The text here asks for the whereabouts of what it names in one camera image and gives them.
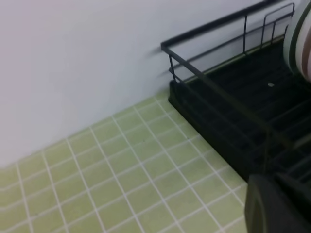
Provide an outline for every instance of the white wall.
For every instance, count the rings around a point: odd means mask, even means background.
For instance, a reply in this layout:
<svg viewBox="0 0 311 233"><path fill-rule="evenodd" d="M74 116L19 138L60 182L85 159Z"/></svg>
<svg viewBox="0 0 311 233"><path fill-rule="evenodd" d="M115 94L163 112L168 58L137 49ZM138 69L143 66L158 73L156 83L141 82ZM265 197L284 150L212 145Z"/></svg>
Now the white wall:
<svg viewBox="0 0 311 233"><path fill-rule="evenodd" d="M166 87L161 41L259 0L1 0L0 166Z"/></svg>

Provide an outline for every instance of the tile grout line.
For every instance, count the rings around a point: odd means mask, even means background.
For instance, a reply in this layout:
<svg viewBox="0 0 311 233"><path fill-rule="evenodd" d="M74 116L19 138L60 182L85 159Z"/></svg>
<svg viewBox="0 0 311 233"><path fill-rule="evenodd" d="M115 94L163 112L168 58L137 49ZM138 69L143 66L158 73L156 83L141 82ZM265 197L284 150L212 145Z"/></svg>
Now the tile grout line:
<svg viewBox="0 0 311 233"><path fill-rule="evenodd" d="M159 104L159 102L157 101L157 99L155 100L158 105L160 106L160 108L163 109L163 107L161 106L161 104ZM165 112L165 114L167 115L168 118L170 118L170 120L173 121L173 119L171 119L171 117ZM175 126L178 128L178 130L184 135L184 132L179 128L179 126L173 121L173 123L175 124ZM196 151L199 153L200 157L210 166L210 168L213 170L213 172L215 172L216 170L213 168L213 166L209 163L209 161L202 156L201 152L198 150L198 148L193 144L193 142L190 140L190 143L192 144L192 146L196 149ZM238 202L244 207L244 203L240 200L240 198L238 197L238 195L236 195L233 191L232 188L223 180L223 178L217 173L216 174L218 176L218 178L224 183L224 185L231 191L231 193L235 196L235 198L238 200Z"/></svg>
<svg viewBox="0 0 311 233"><path fill-rule="evenodd" d="M66 138L66 142L67 142L67 145L68 145L68 147L69 147L69 149L70 149L70 152L71 152L71 154L72 154L72 156L73 156L74 162L75 162L76 166L78 167L80 177L81 177L82 182L83 182L83 184L84 184L84 186L85 186L85 188L86 188L86 192L87 192L88 198L90 199L90 201L91 201L91 203L92 203L92 206L93 206L93 209L95 210L95 214L96 214L96 216L97 216L97 218L98 218L98 221L99 221L99 223L100 223L101 229L102 229L102 231L105 233L105 232L106 232L106 229L105 229L105 227L104 227L104 223L103 223L103 221L102 221L102 219L101 219L101 217L100 217L100 215L99 215L99 213L98 213L98 211L97 211L97 208L96 208L95 202L94 202L94 200L93 200L93 197L92 197L92 195L91 195L90 189L88 188L88 185L87 185L86 180L85 180L85 178L84 178L84 176L83 176L82 170L80 169L80 165L79 165L79 163L78 163L78 161L77 161L77 158L76 158L76 156L75 156L75 154L74 154L74 151L73 151L73 149L72 149L72 147L71 147L71 144L70 144L68 138Z"/></svg>
<svg viewBox="0 0 311 233"><path fill-rule="evenodd" d="M57 207L58 207L58 209L59 209L60 215L61 215L61 217L62 217L64 226L65 226L65 231L66 231L66 233L69 233L69 229L68 229L68 226L67 226L67 223L66 223L65 215L64 215L64 213L63 213L63 210L62 210L62 207L61 207L61 204L60 204L60 201L59 201L57 192L56 192L56 188L55 188L54 183L53 183L53 178L52 178L52 175L51 175L51 171L50 171L50 169L49 169L48 162L47 162L47 160L46 160L46 158L45 158L45 152L44 152L44 151L42 151L41 156L42 156L42 159L43 159L43 161L44 161L44 165L45 165L45 167L46 167L46 169L47 169L47 173L48 173L49 179L50 179L50 181L51 181L52 190L53 190L54 196L55 196L55 198L56 198Z"/></svg>
<svg viewBox="0 0 311 233"><path fill-rule="evenodd" d="M120 126L118 125L118 123L116 122L116 120L112 117L112 119L115 121L115 124L117 125L117 127L119 128L120 130ZM168 204L166 203L166 201L164 200L161 192L158 190L157 186L155 185L153 179L150 177L149 173L147 172L145 166L143 165L143 163L141 162L140 158L137 156L135 150L133 149L132 145L129 143L129 141L127 140L126 136L124 135L124 133L121 131L121 134L123 135L125 141L127 142L127 144L129 145L129 147L131 148L134 156L136 157L136 159L138 160L139 164L141 165L141 168L143 169L144 173L146 174L146 176L148 177L151 185L153 186L153 188L156 190L156 192L158 193L158 195L160 196L163 204L166 206L166 208L168 209L168 211L170 212L170 215L172 216L173 220L177 223L177 219L175 218L174 214L172 213L171 209L169 208ZM181 226L178 226L179 229L181 230L182 233L184 233L184 230L181 228Z"/></svg>
<svg viewBox="0 0 311 233"><path fill-rule="evenodd" d="M16 163L16 170L17 170L17 175L18 175L18 179L19 179L19 185L20 185L20 189L21 189L21 194L23 196L24 206L25 206L25 209L26 209L27 222L28 222L28 225L29 225L29 228L30 228L30 232L34 233L34 228L33 228L33 225L31 223L28 203L26 201L25 189L24 189L24 186L23 186L23 183L22 183L22 179L21 179L18 163Z"/></svg>
<svg viewBox="0 0 311 233"><path fill-rule="evenodd" d="M164 111L164 113L168 116L168 114L165 112L165 110L163 109L163 107L158 104L161 108L162 111ZM134 109L136 110L137 114L139 115L139 117L141 117L141 115L139 114L138 110L134 107ZM168 116L169 119L175 124L177 125L170 116ZM147 129L149 130L149 132L155 137L154 133L151 131L151 129L149 128L148 124L143 120L143 122L145 123L145 126L147 127ZM220 223L217 221L217 219L215 218L215 216L212 214L212 212L205 206L205 203L203 202L203 200L200 198L200 196L197 194L197 192L194 190L193 187L190 186L190 183L188 182L187 178L184 176L184 174L180 171L180 169L178 169L176 163L174 162L174 160L169 156L169 153L166 151L166 149L162 146L162 144L159 142L159 140L155 137L156 141L159 143L159 145L162 147L162 149L165 151L166 155L168 156L169 160L173 163L173 165L175 166L176 170L178 171L178 173L180 174L180 176L184 179L184 181L186 182L186 184L189 186L189 188L192 190L192 192L195 194L195 196L198 198L198 200L200 201L200 203L202 204L202 206L204 206L205 210L209 213L209 215L211 216L211 218L215 221L216 225L218 226L219 229L222 229L222 226L220 225Z"/></svg>
<svg viewBox="0 0 311 233"><path fill-rule="evenodd" d="M100 151L101 151L103 157L106 159L107 165L109 166L109 169L111 170L111 173L112 173L113 177L115 178L115 180L116 180L116 182L117 182L117 184L118 184L118 186L119 186L119 188L120 188L120 190L121 190L121 192L122 192L122 194L123 194L123 196L124 196L124 199L125 199L125 201L127 202L128 206L129 206L129 208L130 208L130 210L131 210L131 212L132 212L132 214L133 214L133 216L134 216L134 218L135 218L135 220L136 220L136 222L137 222L137 224L138 224L138 226L139 226L139 228L140 228L140 230L144 233L145 231L144 231L142 225L140 224L140 221L138 220L138 217L137 217L137 215L135 214L135 211L134 211L134 209L133 209L133 207L132 207L130 201L128 200L127 195L126 195L126 193L125 193L125 191L124 191L122 185L120 184L120 182L119 182L119 180L118 180L118 178L117 178L117 176L116 176L116 173L114 172L114 170L113 170L113 168L112 168L112 166L111 166L111 164L110 164L110 162L109 162L109 160L108 160L106 154L104 153L103 148L100 146L100 143L99 143L99 141L97 140L97 137L95 136L95 133L94 133L93 129L92 129L91 127L90 127L89 129L91 130L91 133L92 133L92 135L93 135L93 137L94 137L94 139L95 139L95 141L96 141L96 143L97 143L97 145L98 145L98 147L99 147L99 149L100 149Z"/></svg>

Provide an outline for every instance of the black dish rack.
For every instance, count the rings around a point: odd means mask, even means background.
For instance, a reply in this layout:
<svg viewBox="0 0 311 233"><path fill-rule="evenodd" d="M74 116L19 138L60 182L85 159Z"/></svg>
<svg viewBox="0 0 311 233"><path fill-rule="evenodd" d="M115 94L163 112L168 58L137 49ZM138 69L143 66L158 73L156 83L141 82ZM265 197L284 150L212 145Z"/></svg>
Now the black dish rack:
<svg viewBox="0 0 311 233"><path fill-rule="evenodd" d="M284 63L287 27L275 35L279 22L293 15L294 3L266 14L260 27L247 30L251 14L274 4L261 2L162 42L173 75L169 102L246 181L253 173L283 172L311 187L311 85ZM270 15L285 9L267 23ZM241 18L241 35L188 60L169 48ZM259 44L246 49L248 36L256 32ZM191 64L237 40L242 41L239 55L203 72ZM180 67L194 76L182 80L176 74Z"/></svg>

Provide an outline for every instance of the floor tile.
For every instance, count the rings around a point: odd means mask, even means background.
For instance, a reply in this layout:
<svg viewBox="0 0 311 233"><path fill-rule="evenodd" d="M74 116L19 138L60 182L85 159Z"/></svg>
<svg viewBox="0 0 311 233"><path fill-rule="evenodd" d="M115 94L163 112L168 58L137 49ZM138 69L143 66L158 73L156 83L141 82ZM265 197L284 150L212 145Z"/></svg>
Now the floor tile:
<svg viewBox="0 0 311 233"><path fill-rule="evenodd" d="M61 181L62 179L79 172L74 159L70 159L61 165L54 166L50 169L53 182Z"/></svg>
<svg viewBox="0 0 311 233"><path fill-rule="evenodd" d="M137 113L133 112L132 114L123 117L121 119L117 119L117 124L121 128L123 132L131 130L139 125L142 125L143 122L138 116Z"/></svg>
<svg viewBox="0 0 311 233"><path fill-rule="evenodd" d="M106 230L127 220L132 216L132 212L125 199L114 202L99 211L99 215L104 223Z"/></svg>
<svg viewBox="0 0 311 233"><path fill-rule="evenodd" d="M48 189L27 199L30 216L37 216L41 212L57 205L55 194L52 189Z"/></svg>
<svg viewBox="0 0 311 233"><path fill-rule="evenodd" d="M148 125L155 135L159 135L175 127L174 123L167 116L154 120Z"/></svg>
<svg viewBox="0 0 311 233"><path fill-rule="evenodd" d="M185 233L213 233L219 229L206 210L201 210L181 222L181 227Z"/></svg>
<svg viewBox="0 0 311 233"><path fill-rule="evenodd" d="M83 194L63 204L62 211L66 222L71 223L72 221L93 211L93 206L88 194Z"/></svg>
<svg viewBox="0 0 311 233"><path fill-rule="evenodd" d="M14 205L2 212L1 228L8 229L27 219L24 203Z"/></svg>
<svg viewBox="0 0 311 233"><path fill-rule="evenodd" d="M131 220L122 224L117 229L112 230L110 233L141 233L141 230L136 220Z"/></svg>
<svg viewBox="0 0 311 233"><path fill-rule="evenodd" d="M108 166L108 163L102 162L98 163L96 166L84 170L83 176L88 187L91 188L92 186L111 178L113 174Z"/></svg>
<svg viewBox="0 0 311 233"><path fill-rule="evenodd" d="M169 149L168 153L177 166L183 165L189 160L199 157L199 153L189 142Z"/></svg>
<svg viewBox="0 0 311 233"><path fill-rule="evenodd" d="M101 233L102 227L96 214L92 214L69 227L70 233Z"/></svg>
<svg viewBox="0 0 311 233"><path fill-rule="evenodd" d="M54 144L44 150L44 156L49 166L58 164L72 156L70 148L65 140Z"/></svg>
<svg viewBox="0 0 311 233"><path fill-rule="evenodd" d="M193 188L205 204L230 191L216 175L199 182Z"/></svg>
<svg viewBox="0 0 311 233"><path fill-rule="evenodd" d="M104 159L104 155L98 147L95 147L87 152L77 156L77 162L80 169L87 168L93 164L96 164Z"/></svg>
<svg viewBox="0 0 311 233"><path fill-rule="evenodd" d="M144 170L140 166L120 175L118 180L125 192L129 192L149 181Z"/></svg>
<svg viewBox="0 0 311 233"><path fill-rule="evenodd" d="M109 163L112 166L115 174L118 174L130 167L137 165L139 162L132 150L127 149L117 155L111 156L109 158Z"/></svg>
<svg viewBox="0 0 311 233"><path fill-rule="evenodd" d="M95 134L97 140L100 143L107 141L111 138L114 138L118 135L121 135L121 132L118 129L115 122L110 122L110 123L104 124L98 128L93 129L93 131L94 131L94 134Z"/></svg>
<svg viewBox="0 0 311 233"><path fill-rule="evenodd" d="M144 164L147 172L152 179L174 169L174 164L166 154L162 154Z"/></svg>
<svg viewBox="0 0 311 233"><path fill-rule="evenodd" d="M156 189L151 184L134 191L127 197L136 214L161 200Z"/></svg>
<svg viewBox="0 0 311 233"><path fill-rule="evenodd" d="M125 136L132 146L152 138L151 133L145 125L126 133Z"/></svg>
<svg viewBox="0 0 311 233"><path fill-rule="evenodd" d="M228 167L227 169L219 172L219 175L232 189L235 189L245 183L241 176L239 176L231 167Z"/></svg>
<svg viewBox="0 0 311 233"><path fill-rule="evenodd" d="M202 204L191 189L187 189L181 194L170 198L167 204L177 219L181 219L202 207Z"/></svg>
<svg viewBox="0 0 311 233"><path fill-rule="evenodd" d="M92 198L96 207L107 204L122 196L121 189L119 188L116 180L111 180L102 185L95 187L91 190Z"/></svg>
<svg viewBox="0 0 311 233"><path fill-rule="evenodd" d="M194 183L205 176L213 173L210 166L204 161L204 159L198 158L189 164L180 168L180 171L186 177L189 183Z"/></svg>
<svg viewBox="0 0 311 233"><path fill-rule="evenodd" d="M156 119L165 114L164 111L157 104L150 105L138 111L143 120L146 122Z"/></svg>
<svg viewBox="0 0 311 233"><path fill-rule="evenodd" d="M80 174L77 174L65 181L58 183L55 186L57 196L60 202L63 202L83 191L86 191L86 187L82 181Z"/></svg>
<svg viewBox="0 0 311 233"><path fill-rule="evenodd" d="M46 213L32 221L34 233L50 233L64 225L59 209Z"/></svg>
<svg viewBox="0 0 311 233"><path fill-rule="evenodd" d="M159 136L158 139L162 146L166 149L176 146L187 140L177 128Z"/></svg>
<svg viewBox="0 0 311 233"><path fill-rule="evenodd" d="M97 145L91 130L83 131L68 140L75 155Z"/></svg>
<svg viewBox="0 0 311 233"><path fill-rule="evenodd" d="M39 175L23 182L26 196L38 192L50 185L51 181L47 172L40 173Z"/></svg>
<svg viewBox="0 0 311 233"><path fill-rule="evenodd" d="M156 233L173 224L173 218L163 204L143 213L138 218L145 233Z"/></svg>
<svg viewBox="0 0 311 233"><path fill-rule="evenodd" d="M222 226L243 216L243 206L232 194L211 204L208 208Z"/></svg>
<svg viewBox="0 0 311 233"><path fill-rule="evenodd" d="M42 157L42 153L36 153L36 154L31 155L25 160L19 162L18 166L19 166L20 176L23 179L46 169L45 163Z"/></svg>
<svg viewBox="0 0 311 233"><path fill-rule="evenodd" d="M161 146L154 139L139 143L133 146L133 149L141 161L149 159L152 156L162 152Z"/></svg>
<svg viewBox="0 0 311 233"><path fill-rule="evenodd" d="M177 171L159 178L155 181L155 185L163 197L167 197L187 187L187 183Z"/></svg>
<svg viewBox="0 0 311 233"><path fill-rule="evenodd" d="M102 149L106 156L111 156L113 154L116 154L128 147L129 145L123 136L112 139L102 144Z"/></svg>

